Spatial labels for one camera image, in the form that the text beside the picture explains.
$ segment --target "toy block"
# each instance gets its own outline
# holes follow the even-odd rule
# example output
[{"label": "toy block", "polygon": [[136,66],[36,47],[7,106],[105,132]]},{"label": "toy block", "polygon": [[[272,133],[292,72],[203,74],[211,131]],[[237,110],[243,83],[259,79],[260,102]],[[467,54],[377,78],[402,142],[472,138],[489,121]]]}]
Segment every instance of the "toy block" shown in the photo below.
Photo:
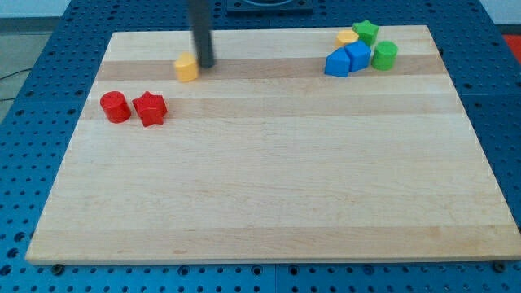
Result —
[{"label": "toy block", "polygon": [[351,59],[351,64],[349,65],[350,72],[357,72],[358,70],[369,66],[371,48],[369,48],[364,42],[356,41],[353,44],[346,45],[344,49]]},{"label": "toy block", "polygon": [[119,91],[104,94],[99,100],[107,119],[112,123],[125,122],[130,118],[130,109],[125,96]]},{"label": "toy block", "polygon": [[369,20],[364,20],[360,23],[354,23],[352,30],[358,33],[361,41],[366,45],[371,46],[376,42],[379,26],[372,24]]},{"label": "toy block", "polygon": [[168,112],[162,95],[145,92],[141,97],[132,100],[143,126],[163,124],[163,116]]},{"label": "toy block", "polygon": [[189,52],[182,52],[179,58],[173,63],[176,70],[177,79],[180,82],[193,81],[199,76],[197,60]]},{"label": "toy block", "polygon": [[341,30],[336,35],[335,49],[341,46],[346,46],[347,44],[354,43],[356,41],[358,41],[358,33],[353,31],[352,29]]},{"label": "toy block", "polygon": [[374,56],[371,65],[378,70],[389,70],[394,66],[398,47],[390,41],[378,43],[374,48]]},{"label": "toy block", "polygon": [[339,48],[326,58],[326,67],[324,74],[335,77],[347,77],[349,74],[349,59],[348,53],[344,48]]}]

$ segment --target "wooden board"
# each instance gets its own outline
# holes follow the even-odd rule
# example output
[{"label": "wooden board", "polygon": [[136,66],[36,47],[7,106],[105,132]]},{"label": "wooden board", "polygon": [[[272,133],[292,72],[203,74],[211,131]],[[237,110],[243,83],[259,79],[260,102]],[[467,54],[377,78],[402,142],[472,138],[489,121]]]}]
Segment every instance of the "wooden board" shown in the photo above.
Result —
[{"label": "wooden board", "polygon": [[[521,237],[425,26],[389,72],[324,76],[340,28],[115,33],[26,258],[34,264],[510,260]],[[145,90],[164,125],[109,123]]]}]

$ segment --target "yellow hexagon block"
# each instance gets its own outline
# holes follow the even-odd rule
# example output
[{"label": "yellow hexagon block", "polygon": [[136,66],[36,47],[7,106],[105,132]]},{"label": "yellow hexagon block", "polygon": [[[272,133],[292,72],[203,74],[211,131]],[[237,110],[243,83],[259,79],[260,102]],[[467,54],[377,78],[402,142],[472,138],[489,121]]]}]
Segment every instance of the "yellow hexagon block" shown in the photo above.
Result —
[{"label": "yellow hexagon block", "polygon": [[341,46],[346,46],[347,44],[351,44],[358,41],[358,33],[353,31],[352,29],[341,30],[339,34],[336,35],[335,48],[340,48]]},{"label": "yellow hexagon block", "polygon": [[199,76],[197,59],[189,52],[182,52],[173,63],[173,67],[180,82],[193,81]]}]

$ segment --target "blue cube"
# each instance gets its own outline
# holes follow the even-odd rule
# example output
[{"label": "blue cube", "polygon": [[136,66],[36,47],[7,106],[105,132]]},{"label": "blue cube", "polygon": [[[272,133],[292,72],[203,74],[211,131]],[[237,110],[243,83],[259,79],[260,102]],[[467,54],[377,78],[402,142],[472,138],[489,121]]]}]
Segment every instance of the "blue cube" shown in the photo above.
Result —
[{"label": "blue cube", "polygon": [[349,67],[350,72],[357,72],[358,70],[369,66],[371,48],[369,48],[364,42],[356,41],[346,45],[344,49],[351,59],[351,65]]},{"label": "blue cube", "polygon": [[344,48],[339,48],[327,56],[324,74],[335,77],[347,77],[349,74],[350,63],[351,61],[346,50]]}]

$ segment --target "green star block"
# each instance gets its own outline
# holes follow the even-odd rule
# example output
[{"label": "green star block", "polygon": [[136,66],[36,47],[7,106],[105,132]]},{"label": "green star block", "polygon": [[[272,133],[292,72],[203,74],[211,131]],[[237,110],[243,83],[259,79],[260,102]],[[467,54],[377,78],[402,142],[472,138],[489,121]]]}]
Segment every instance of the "green star block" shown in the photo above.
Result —
[{"label": "green star block", "polygon": [[378,25],[372,24],[369,20],[352,24],[352,30],[358,33],[360,40],[366,45],[371,46],[376,41],[378,35]]}]

